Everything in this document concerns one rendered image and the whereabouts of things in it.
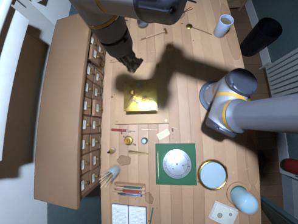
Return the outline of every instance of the wooden tabletop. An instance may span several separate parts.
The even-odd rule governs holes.
[[[111,63],[114,58],[109,55],[106,57],[103,88],[102,173],[118,164],[116,160],[120,155],[129,156],[131,164],[121,166],[121,172],[114,181],[144,183],[146,192],[149,192],[154,200],[149,204],[144,198],[118,196],[113,192],[113,184],[103,187],[102,223],[112,223],[112,203],[146,206],[148,221],[154,208],[152,218],[154,224],[216,223],[208,218],[215,200],[234,208],[226,194],[228,187],[238,181],[247,186],[260,203],[260,179],[254,132],[249,131],[237,135],[236,138],[228,138],[211,130],[205,125],[207,111],[199,101],[199,91],[203,84],[219,80],[227,71],[244,67],[235,27],[233,25],[223,38],[195,29],[186,29],[186,25],[191,23],[193,27],[213,33],[220,15],[230,14],[227,1],[199,0],[196,4],[188,2],[186,8],[188,7],[193,7],[193,10],[187,12],[172,26],[149,24],[146,29],[140,29],[135,19],[127,18],[126,22],[133,39],[133,51],[137,57],[144,59],[141,67],[147,63],[156,63],[156,71],[158,69],[164,71],[160,75],[167,83],[164,86],[167,93],[167,124],[116,124],[115,99],[117,94],[121,94],[117,90],[116,76],[117,71],[123,69],[123,65],[118,62]],[[167,29],[168,34],[140,40],[142,37],[162,32],[164,28]],[[137,79],[137,72],[132,75]],[[125,128],[136,132],[120,133],[110,131],[110,128]],[[170,136],[159,141],[156,134],[166,128],[174,129]],[[124,144],[123,137],[128,135],[133,137],[135,145]],[[148,144],[140,143],[144,137],[148,138]],[[196,169],[205,160],[219,160],[227,167],[226,185],[217,191],[207,190],[199,183],[197,186],[156,185],[155,144],[157,143],[195,143]],[[116,149],[112,155],[105,152],[111,147]],[[128,154],[129,150],[148,152],[149,155]],[[245,215],[239,211],[235,221],[241,224],[260,222],[260,208],[255,215]]]

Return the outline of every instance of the gold box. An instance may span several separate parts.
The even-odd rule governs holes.
[[[124,111],[127,113],[156,113],[158,111],[156,81],[150,79],[125,82]]]

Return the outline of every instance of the drawer label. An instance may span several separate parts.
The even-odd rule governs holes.
[[[81,191],[85,190],[85,180],[81,181]]]
[[[86,120],[83,120],[83,130],[86,129],[86,124],[87,124]]]
[[[88,102],[84,101],[84,110],[87,110],[87,104],[88,104]]]
[[[81,161],[81,170],[84,170],[85,169],[85,160],[82,160]]]

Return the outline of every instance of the brass-rimmed dish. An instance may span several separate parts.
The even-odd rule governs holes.
[[[208,164],[208,163],[217,163],[219,165],[221,165],[226,173],[226,178],[225,178],[225,181],[223,182],[222,185],[218,186],[218,187],[215,187],[215,188],[210,188],[208,186],[206,186],[202,179],[201,179],[201,172],[202,172],[202,169]],[[215,160],[215,159],[210,159],[210,160],[207,160],[205,162],[202,163],[202,165],[200,165],[199,169],[198,169],[198,179],[199,179],[199,182],[203,185],[204,188],[208,189],[208,190],[211,190],[211,191],[216,191],[216,190],[219,190],[221,189],[226,183],[227,183],[227,168],[226,166],[224,166],[221,162]]]

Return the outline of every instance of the open book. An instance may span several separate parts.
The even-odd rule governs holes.
[[[112,204],[113,224],[147,224],[147,207]]]

